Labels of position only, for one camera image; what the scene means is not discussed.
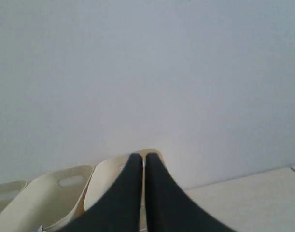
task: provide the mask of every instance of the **plastic storage bin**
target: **plastic storage bin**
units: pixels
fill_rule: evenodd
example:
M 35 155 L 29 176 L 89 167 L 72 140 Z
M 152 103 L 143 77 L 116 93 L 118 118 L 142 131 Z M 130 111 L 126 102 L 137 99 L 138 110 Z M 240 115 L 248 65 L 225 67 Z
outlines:
M 24 180 L 0 184 L 0 213 L 27 185 Z
M 81 214 L 92 166 L 45 174 L 32 181 L 0 213 L 0 232 L 55 231 Z
M 144 149 L 133 153 L 139 153 L 143 158 L 143 183 L 142 183 L 142 201 L 141 201 L 141 215 L 140 215 L 140 230 L 143 231 L 147 228 L 145 219 L 145 157 L 149 152 L 156 152 L 161 161 L 164 163 L 161 153 L 155 149 Z M 87 189 L 84 209 L 88 210 L 92 207 L 102 195 L 109 189 L 115 179 L 119 176 L 124 165 L 129 158 L 129 154 L 121 155 L 115 158 L 107 159 L 100 163 L 94 170 L 94 173 L 90 179 L 90 183 Z

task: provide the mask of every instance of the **handle cutout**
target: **handle cutout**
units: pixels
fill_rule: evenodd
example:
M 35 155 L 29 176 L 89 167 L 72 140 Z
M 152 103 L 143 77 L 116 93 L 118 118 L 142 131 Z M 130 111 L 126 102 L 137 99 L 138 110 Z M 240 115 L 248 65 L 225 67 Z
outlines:
M 84 177 L 81 175 L 75 175 L 66 179 L 62 179 L 58 181 L 58 185 L 62 188 L 69 187 L 73 185 L 78 185 L 84 181 Z
M 10 192 L 0 193 L 0 201 L 1 202 L 10 201 L 14 197 L 16 197 L 17 194 L 19 194 L 19 192 L 20 192 L 19 190 L 14 190 L 14 191 L 10 191 Z

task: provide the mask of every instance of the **white wall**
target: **white wall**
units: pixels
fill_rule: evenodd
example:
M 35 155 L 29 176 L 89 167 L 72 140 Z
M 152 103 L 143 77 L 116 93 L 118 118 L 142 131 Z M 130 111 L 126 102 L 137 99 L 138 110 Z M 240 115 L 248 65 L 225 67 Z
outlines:
M 162 150 L 183 187 L 295 163 L 295 1 L 0 0 L 0 182 Z

